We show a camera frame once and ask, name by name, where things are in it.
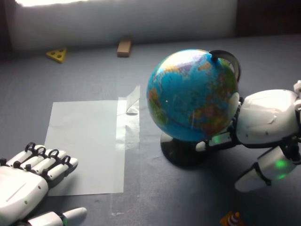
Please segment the blue globe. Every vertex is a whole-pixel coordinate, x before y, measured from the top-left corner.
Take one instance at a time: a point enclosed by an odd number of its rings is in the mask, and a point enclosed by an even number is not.
[[[238,85],[226,61],[200,49],[176,52],[154,70],[147,87],[150,115],[165,133],[183,141],[210,139],[228,127]]]

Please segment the gray table surface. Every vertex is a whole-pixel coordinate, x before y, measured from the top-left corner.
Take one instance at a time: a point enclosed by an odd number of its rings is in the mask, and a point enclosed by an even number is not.
[[[117,100],[141,85],[140,148],[126,150],[124,193],[48,197],[40,212],[83,206],[86,226],[218,226],[228,211],[238,210],[256,226],[300,225],[301,167],[272,187],[243,194],[234,182],[262,149],[237,146],[190,170],[163,156],[146,85],[163,58],[187,48],[234,54],[244,97],[292,90],[301,79],[301,35],[140,45],[130,58],[117,58],[116,48],[70,51],[62,65],[44,55],[0,61],[0,156],[8,159],[28,142],[44,143],[53,102]]]

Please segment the black globe base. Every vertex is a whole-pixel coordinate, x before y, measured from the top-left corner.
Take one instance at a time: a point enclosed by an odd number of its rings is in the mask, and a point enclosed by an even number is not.
[[[209,151],[196,151],[198,142],[175,139],[166,133],[161,135],[161,149],[164,156],[179,167],[195,167],[205,161]]]

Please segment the dark panel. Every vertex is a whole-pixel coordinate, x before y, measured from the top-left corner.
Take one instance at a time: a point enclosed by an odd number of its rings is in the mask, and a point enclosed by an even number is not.
[[[0,52],[12,51],[5,12],[5,0],[0,0]]]
[[[300,0],[238,0],[238,36],[292,33],[301,33]]]

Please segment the sheet of paper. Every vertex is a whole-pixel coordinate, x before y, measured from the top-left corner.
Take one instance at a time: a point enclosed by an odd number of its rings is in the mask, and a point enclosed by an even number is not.
[[[49,191],[50,196],[123,192],[128,126],[124,115],[139,95],[138,86],[118,101],[53,103],[45,146],[66,151],[79,165]]]

